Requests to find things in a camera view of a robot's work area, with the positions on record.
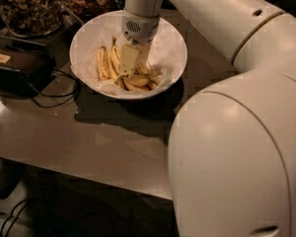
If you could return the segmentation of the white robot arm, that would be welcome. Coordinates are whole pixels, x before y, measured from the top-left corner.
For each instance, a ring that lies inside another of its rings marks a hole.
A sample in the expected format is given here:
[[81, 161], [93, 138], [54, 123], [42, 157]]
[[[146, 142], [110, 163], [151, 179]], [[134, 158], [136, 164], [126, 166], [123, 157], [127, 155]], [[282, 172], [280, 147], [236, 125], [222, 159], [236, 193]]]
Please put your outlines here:
[[163, 1], [236, 71], [173, 122], [180, 237], [296, 237], [296, 18], [263, 0], [125, 0], [124, 16], [149, 26]]

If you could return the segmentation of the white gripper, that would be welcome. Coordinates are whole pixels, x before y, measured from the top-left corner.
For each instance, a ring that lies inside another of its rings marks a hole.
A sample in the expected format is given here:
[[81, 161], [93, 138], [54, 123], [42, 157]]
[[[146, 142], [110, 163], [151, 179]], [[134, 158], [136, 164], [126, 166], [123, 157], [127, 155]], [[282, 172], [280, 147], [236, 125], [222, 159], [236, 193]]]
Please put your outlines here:
[[137, 61], [145, 64], [149, 57], [151, 42], [157, 33], [160, 17], [137, 16], [126, 9], [122, 11], [121, 31], [132, 44], [121, 47], [120, 74], [131, 77]]

